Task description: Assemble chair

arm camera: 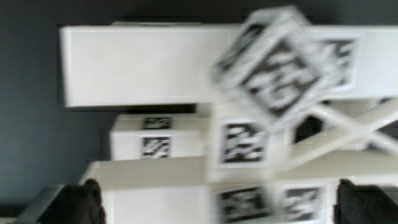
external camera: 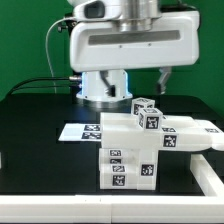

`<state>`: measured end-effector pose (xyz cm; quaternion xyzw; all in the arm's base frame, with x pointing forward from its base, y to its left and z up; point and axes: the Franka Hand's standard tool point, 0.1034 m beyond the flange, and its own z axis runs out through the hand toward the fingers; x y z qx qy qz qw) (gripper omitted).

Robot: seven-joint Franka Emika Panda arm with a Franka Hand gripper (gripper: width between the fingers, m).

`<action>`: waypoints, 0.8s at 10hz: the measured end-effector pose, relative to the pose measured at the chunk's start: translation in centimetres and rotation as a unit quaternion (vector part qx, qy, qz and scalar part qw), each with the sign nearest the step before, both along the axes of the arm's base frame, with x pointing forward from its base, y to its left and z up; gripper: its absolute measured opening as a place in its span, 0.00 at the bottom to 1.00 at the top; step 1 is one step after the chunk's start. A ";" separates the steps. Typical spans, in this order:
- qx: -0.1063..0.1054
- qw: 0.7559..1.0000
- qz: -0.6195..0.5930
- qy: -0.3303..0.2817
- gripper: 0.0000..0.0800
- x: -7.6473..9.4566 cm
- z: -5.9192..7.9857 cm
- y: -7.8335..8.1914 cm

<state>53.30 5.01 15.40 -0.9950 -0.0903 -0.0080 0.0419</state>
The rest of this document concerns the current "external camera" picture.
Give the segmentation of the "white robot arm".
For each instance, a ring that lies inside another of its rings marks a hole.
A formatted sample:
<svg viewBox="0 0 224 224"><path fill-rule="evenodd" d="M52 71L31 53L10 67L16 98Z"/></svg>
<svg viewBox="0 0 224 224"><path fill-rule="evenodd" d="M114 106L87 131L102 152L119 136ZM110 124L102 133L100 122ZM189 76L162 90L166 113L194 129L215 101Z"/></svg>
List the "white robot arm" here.
<svg viewBox="0 0 224 224"><path fill-rule="evenodd" d="M70 65L82 74L78 98L118 102L129 98L131 69L158 68L157 92L165 92L174 66L199 57L199 12L160 0L67 0L77 23L70 34Z"/></svg>

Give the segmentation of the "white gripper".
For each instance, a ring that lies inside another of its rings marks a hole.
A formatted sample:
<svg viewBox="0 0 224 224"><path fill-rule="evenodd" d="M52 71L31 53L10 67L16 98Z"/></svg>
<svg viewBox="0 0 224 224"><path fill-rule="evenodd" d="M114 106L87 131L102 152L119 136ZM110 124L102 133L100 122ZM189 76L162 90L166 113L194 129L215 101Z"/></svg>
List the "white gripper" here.
<svg viewBox="0 0 224 224"><path fill-rule="evenodd" d="M100 71L110 97L116 87L104 70L161 67L157 92L166 91L172 68L191 65L199 57L199 13L168 12L143 32L120 32L113 22L78 24L70 36L70 66L77 72Z"/></svg>

